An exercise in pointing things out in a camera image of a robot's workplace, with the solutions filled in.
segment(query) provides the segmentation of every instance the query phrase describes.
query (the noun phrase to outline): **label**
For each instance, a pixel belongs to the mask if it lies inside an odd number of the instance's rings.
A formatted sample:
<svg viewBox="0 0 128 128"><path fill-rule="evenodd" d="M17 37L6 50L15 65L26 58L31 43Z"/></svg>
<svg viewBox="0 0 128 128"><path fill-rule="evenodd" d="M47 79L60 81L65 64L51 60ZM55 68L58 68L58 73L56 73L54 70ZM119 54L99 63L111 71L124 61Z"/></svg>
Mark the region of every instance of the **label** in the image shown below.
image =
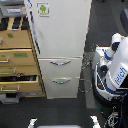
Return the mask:
<svg viewBox="0 0 128 128"><path fill-rule="evenodd" d="M12 67L10 67L9 69L13 69Z"/></svg>
<svg viewBox="0 0 128 128"><path fill-rule="evenodd" d="M120 65L113 77L114 82L118 87L120 87L126 75L127 75L127 70L122 65Z"/></svg>
<svg viewBox="0 0 128 128"><path fill-rule="evenodd" d="M1 55L1 57L6 57L6 55Z"/></svg>
<svg viewBox="0 0 128 128"><path fill-rule="evenodd" d="M27 53L13 53L15 58L24 58L28 57Z"/></svg>
<svg viewBox="0 0 128 128"><path fill-rule="evenodd" d="M48 3L37 3L39 16L49 16L49 4Z"/></svg>
<svg viewBox="0 0 128 128"><path fill-rule="evenodd" d="M7 9L8 13L20 13L20 9Z"/></svg>
<svg viewBox="0 0 128 128"><path fill-rule="evenodd" d="M14 38L12 33L7 33L7 35L8 35L8 38Z"/></svg>

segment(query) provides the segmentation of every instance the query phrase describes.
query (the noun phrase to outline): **machine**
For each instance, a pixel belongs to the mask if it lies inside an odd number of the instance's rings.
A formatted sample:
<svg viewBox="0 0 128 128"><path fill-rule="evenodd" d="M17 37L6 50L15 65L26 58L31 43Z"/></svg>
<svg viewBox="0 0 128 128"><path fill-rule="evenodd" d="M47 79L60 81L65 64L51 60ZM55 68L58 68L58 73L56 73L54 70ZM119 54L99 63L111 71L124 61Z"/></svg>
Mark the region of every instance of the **machine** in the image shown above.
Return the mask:
<svg viewBox="0 0 128 128"><path fill-rule="evenodd" d="M107 103L118 103L128 89L128 37L116 33L110 47L96 47L92 69L94 92Z"/></svg>

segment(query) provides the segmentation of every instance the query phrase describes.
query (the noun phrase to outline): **sticker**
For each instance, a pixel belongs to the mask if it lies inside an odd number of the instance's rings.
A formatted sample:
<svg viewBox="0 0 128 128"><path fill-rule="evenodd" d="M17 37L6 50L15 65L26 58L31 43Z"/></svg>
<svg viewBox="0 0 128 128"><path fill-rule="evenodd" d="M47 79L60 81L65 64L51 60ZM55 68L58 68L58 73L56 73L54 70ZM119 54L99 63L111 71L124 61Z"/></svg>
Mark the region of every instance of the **sticker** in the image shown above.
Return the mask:
<svg viewBox="0 0 128 128"><path fill-rule="evenodd" d="M13 69L12 67L10 67L9 69Z"/></svg>
<svg viewBox="0 0 128 128"><path fill-rule="evenodd" d="M14 38L12 33L7 33L8 38Z"/></svg>
<svg viewBox="0 0 128 128"><path fill-rule="evenodd" d="M1 55L1 57L6 57L6 55Z"/></svg>
<svg viewBox="0 0 128 128"><path fill-rule="evenodd" d="M37 9L39 16L49 16L49 4L48 3L37 3Z"/></svg>
<svg viewBox="0 0 128 128"><path fill-rule="evenodd" d="M13 53L14 57L16 58L24 58L28 57L27 53Z"/></svg>

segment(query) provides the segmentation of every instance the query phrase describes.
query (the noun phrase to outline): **drawer handle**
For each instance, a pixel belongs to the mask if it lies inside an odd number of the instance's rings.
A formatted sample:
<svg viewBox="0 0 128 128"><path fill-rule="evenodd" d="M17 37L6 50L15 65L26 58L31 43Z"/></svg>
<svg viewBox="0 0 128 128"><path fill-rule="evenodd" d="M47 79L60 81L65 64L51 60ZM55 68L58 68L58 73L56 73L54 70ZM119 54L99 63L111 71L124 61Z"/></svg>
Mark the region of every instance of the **drawer handle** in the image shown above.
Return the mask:
<svg viewBox="0 0 128 128"><path fill-rule="evenodd" d="M58 80L52 80L52 82L55 82L57 84L65 84L67 82L69 82L70 80L67 79L58 79Z"/></svg>
<svg viewBox="0 0 128 128"><path fill-rule="evenodd" d="M17 92L20 90L20 87L18 86L17 90L3 90L3 86L1 87L1 92Z"/></svg>
<svg viewBox="0 0 128 128"><path fill-rule="evenodd" d="M0 44L2 44L2 39L0 39Z"/></svg>
<svg viewBox="0 0 128 128"><path fill-rule="evenodd" d="M71 60L67 60L66 62L55 62L55 61L50 61L50 63L55 64L55 65L58 65L58 66L65 65L65 64L68 64L68 63L70 63L70 62L71 62Z"/></svg>
<svg viewBox="0 0 128 128"><path fill-rule="evenodd" d="M8 63L9 59L5 60L5 61L0 61L0 63Z"/></svg>

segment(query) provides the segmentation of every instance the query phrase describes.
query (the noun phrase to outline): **white panel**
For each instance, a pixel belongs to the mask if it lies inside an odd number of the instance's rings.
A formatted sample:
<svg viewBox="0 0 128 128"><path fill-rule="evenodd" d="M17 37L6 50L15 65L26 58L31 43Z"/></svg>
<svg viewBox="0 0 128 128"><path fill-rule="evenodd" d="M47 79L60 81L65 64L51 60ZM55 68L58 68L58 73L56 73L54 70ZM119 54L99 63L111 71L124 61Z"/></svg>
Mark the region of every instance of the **white panel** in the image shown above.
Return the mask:
<svg viewBox="0 0 128 128"><path fill-rule="evenodd" d="M79 79L70 79L65 84L52 82L52 79L43 81L48 99L77 98Z"/></svg>
<svg viewBox="0 0 128 128"><path fill-rule="evenodd" d="M41 54L38 58L75 57L84 52L91 0L30 0ZM37 3L49 4L49 17L40 17Z"/></svg>
<svg viewBox="0 0 128 128"><path fill-rule="evenodd" d="M41 74L44 78L79 77L82 59L39 59Z"/></svg>

